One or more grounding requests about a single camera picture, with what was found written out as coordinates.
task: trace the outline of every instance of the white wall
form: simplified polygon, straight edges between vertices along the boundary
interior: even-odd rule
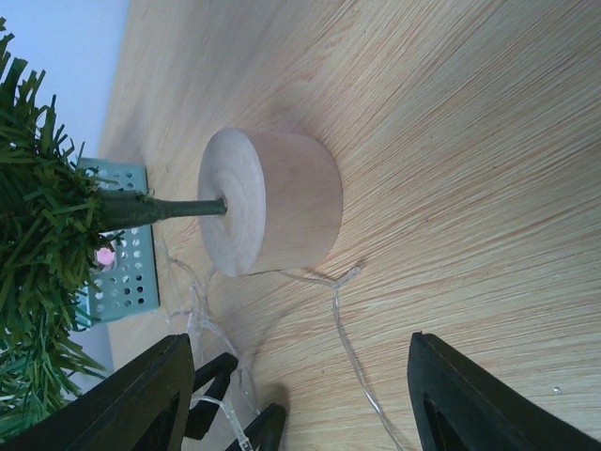
[[[1,0],[0,16],[15,38],[13,56],[29,61],[30,70],[46,70],[38,102],[56,95],[57,122],[85,156],[98,154],[129,0]],[[74,340],[113,370],[108,331],[96,325]],[[90,379],[75,380],[84,389]]]

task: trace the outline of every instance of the tree trunk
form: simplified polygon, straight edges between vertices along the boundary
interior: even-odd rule
[[[175,201],[155,199],[134,191],[99,190],[106,232],[146,226],[163,219],[182,216],[225,214],[220,200]]]

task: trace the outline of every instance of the wooden base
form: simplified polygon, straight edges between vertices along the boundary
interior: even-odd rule
[[[336,241],[342,186],[330,153],[296,134],[223,129],[208,142],[198,199],[225,216],[200,218],[215,267],[229,276],[314,265]]]

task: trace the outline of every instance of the wooden table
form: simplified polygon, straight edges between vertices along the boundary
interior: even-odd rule
[[[101,155],[144,163],[157,197],[190,199],[222,127],[315,137],[338,163],[345,211],[308,271],[363,264],[342,319],[407,449],[420,448],[415,331],[601,439],[600,26],[594,1],[131,0]],[[196,220],[155,237],[210,267]],[[171,279],[181,301],[157,260],[170,311],[190,280]],[[210,302],[259,391],[286,389],[288,449],[393,449],[330,296],[271,273],[218,276]],[[185,319],[110,330],[119,367]]]

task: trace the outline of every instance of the black object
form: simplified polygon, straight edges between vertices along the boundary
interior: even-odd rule
[[[408,385],[424,451],[601,450],[435,335],[411,338]]]
[[[169,335],[63,410],[0,445],[0,451],[179,450],[184,435],[202,439],[218,406],[192,394],[223,400],[238,360],[222,354],[194,372],[190,339]],[[253,448],[278,449],[286,411],[271,404],[245,429]],[[238,441],[228,451],[240,450]]]

